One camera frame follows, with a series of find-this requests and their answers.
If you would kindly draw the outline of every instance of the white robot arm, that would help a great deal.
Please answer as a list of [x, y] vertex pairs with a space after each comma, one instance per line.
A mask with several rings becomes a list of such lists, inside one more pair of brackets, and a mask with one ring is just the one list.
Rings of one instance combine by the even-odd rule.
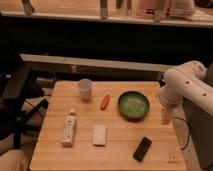
[[205, 75], [206, 68], [198, 61], [168, 69], [159, 94], [161, 105], [171, 110], [185, 97], [213, 116], [213, 88], [202, 81]]

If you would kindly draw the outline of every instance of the white paper cup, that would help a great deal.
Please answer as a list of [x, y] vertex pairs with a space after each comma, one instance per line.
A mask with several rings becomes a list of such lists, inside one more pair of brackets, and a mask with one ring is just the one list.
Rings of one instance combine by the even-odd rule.
[[82, 100], [88, 101], [92, 96], [92, 81], [89, 79], [81, 79], [78, 82], [78, 89]]

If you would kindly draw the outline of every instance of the wooden table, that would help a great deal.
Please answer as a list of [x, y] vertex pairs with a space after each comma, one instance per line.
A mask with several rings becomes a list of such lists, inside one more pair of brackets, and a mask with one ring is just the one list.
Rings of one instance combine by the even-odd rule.
[[[80, 98], [77, 82], [57, 82], [30, 164], [31, 171], [83, 170], [185, 170], [185, 162], [172, 124], [161, 124], [157, 82], [93, 82], [89, 102]], [[118, 111], [118, 97], [125, 91], [142, 92], [150, 101], [148, 115], [139, 122], [125, 120]], [[100, 110], [103, 97], [111, 96], [106, 110]], [[76, 110], [74, 146], [60, 143], [63, 123], [71, 108]], [[92, 144], [93, 126], [107, 127], [107, 144]], [[153, 142], [143, 162], [132, 155], [142, 137]]]

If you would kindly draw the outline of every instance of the cable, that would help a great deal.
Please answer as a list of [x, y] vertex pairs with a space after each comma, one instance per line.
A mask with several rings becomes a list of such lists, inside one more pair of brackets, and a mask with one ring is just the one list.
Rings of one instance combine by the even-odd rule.
[[[25, 102], [26, 102], [27, 104], [29, 104], [32, 108], [35, 107], [32, 103], [28, 102], [27, 100], [25, 100]], [[45, 117], [39, 110], [38, 110], [37, 112], [39, 113], [39, 115], [40, 115], [42, 118]]]
[[189, 139], [190, 139], [190, 134], [191, 134], [191, 131], [190, 131], [190, 124], [183, 118], [179, 118], [179, 117], [173, 117], [174, 119], [179, 119], [183, 122], [185, 122], [187, 124], [187, 127], [188, 127], [188, 136], [187, 136], [187, 141], [186, 141], [186, 144], [181, 148], [181, 150], [185, 150], [187, 148], [187, 146], [189, 145]]
[[51, 74], [53, 75], [53, 79], [56, 82], [58, 80], [57, 75], [55, 74], [55, 72], [51, 72]]

